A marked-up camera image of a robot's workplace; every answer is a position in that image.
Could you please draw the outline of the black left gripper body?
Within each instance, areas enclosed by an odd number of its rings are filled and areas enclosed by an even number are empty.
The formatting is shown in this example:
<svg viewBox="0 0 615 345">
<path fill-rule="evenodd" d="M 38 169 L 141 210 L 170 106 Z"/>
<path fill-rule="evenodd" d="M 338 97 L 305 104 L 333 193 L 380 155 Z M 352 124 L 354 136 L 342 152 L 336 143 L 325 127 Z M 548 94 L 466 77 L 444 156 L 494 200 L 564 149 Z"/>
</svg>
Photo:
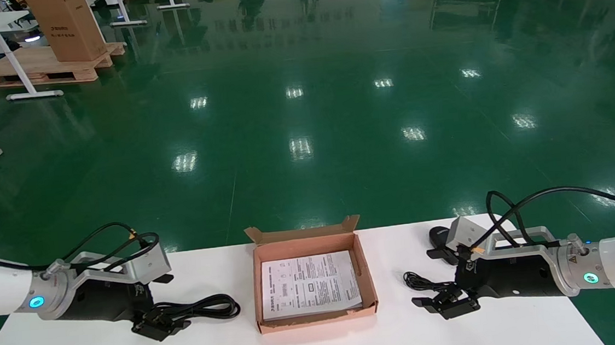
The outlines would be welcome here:
<svg viewBox="0 0 615 345">
<path fill-rule="evenodd" d="M 148 285 L 88 280 L 76 290 L 73 301 L 56 320 L 133 322 L 152 307 Z"/>
</svg>

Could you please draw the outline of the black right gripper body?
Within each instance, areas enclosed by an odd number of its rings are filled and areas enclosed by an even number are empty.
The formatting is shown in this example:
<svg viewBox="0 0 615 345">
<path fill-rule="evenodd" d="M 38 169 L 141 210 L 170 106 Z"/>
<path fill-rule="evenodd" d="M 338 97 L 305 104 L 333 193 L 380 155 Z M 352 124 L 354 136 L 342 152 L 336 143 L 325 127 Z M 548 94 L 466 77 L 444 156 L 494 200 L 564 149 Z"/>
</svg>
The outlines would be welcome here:
<svg viewBox="0 0 615 345">
<path fill-rule="evenodd" d="M 563 297 L 550 264 L 540 255 L 458 263 L 455 283 L 478 297 Z"/>
</svg>

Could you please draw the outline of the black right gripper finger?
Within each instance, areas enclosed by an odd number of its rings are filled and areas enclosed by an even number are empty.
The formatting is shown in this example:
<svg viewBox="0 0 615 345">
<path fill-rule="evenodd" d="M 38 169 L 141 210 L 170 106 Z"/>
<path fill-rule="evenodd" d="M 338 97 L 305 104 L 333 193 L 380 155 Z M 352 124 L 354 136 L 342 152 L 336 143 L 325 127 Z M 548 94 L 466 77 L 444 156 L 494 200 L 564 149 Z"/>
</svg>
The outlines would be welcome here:
<svg viewBox="0 0 615 345">
<path fill-rule="evenodd" d="M 480 309 L 478 300 L 475 297 L 463 297 L 462 293 L 460 288 L 445 288 L 435 297 L 413 297 L 412 303 L 430 314 L 440 315 L 445 320 L 478 311 Z"/>
<path fill-rule="evenodd" d="M 429 249 L 426 251 L 426 255 L 432 260 L 443 260 L 450 266 L 457 266 L 459 263 L 457 254 L 446 247 L 442 249 Z"/>
</svg>

